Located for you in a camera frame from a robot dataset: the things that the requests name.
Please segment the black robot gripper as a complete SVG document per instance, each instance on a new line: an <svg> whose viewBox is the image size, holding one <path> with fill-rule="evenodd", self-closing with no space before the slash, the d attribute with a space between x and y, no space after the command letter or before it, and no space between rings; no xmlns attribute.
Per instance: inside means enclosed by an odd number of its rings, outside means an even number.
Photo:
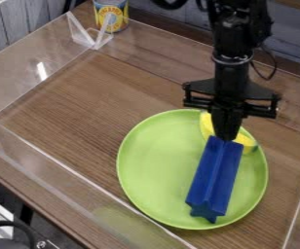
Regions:
<svg viewBox="0 0 300 249"><path fill-rule="evenodd" d="M243 119L248 116L276 118L282 96L252 81L238 86L236 84L221 85L216 79L199 80L184 83L183 90L184 106L212 112L215 132L223 140L236 139ZM228 112L227 137L225 110L220 107L243 109L232 109Z"/></svg>

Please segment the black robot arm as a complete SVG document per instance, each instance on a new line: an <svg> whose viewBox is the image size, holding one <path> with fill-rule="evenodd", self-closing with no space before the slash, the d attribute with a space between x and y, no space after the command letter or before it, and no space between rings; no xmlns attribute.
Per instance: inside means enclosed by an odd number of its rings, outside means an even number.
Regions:
<svg viewBox="0 0 300 249"><path fill-rule="evenodd" d="M232 141L246 118L276 117L282 96L250 76L255 50L272 36L274 21L267 0L207 0L207 6L216 76L183 85L184 105L207 110L216 135Z"/></svg>

